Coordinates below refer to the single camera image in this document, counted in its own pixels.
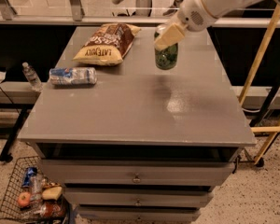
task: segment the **wire basket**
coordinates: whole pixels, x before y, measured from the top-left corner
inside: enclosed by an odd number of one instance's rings
[[[28,167],[36,167],[37,172],[42,174],[37,167],[38,160],[39,158],[37,156],[17,159],[7,185],[7,191],[0,207],[0,219],[16,220],[18,222],[40,221],[44,219],[38,216],[27,215],[30,210],[20,210],[17,203],[20,193],[23,192],[21,184],[25,176],[26,169]]]

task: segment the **desk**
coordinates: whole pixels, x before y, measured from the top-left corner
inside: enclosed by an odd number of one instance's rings
[[[58,67],[97,27],[78,27]],[[154,64],[142,27],[124,62],[84,88],[47,83],[19,138],[91,219],[195,220],[256,140],[206,31],[187,34],[170,71]]]

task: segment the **drawer handle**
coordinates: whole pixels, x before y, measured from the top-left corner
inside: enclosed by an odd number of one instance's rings
[[[139,174],[135,174],[134,178],[132,179],[134,183],[141,183],[141,179],[139,178]]]
[[[140,200],[138,199],[137,202],[134,205],[135,206],[141,206]]]

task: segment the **drawer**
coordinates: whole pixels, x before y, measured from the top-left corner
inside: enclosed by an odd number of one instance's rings
[[[63,184],[220,186],[232,162],[42,160],[44,174]]]
[[[157,209],[157,208],[118,208],[79,206],[77,212],[84,218],[95,220],[134,220],[134,221],[195,221],[199,210],[190,209]]]
[[[205,207],[213,198],[212,192],[158,189],[79,189],[66,188],[66,200],[74,204],[120,206]]]

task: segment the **apple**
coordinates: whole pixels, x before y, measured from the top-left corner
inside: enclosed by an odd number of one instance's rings
[[[26,207],[30,204],[31,193],[28,191],[21,192],[18,197],[18,205],[20,207]]]

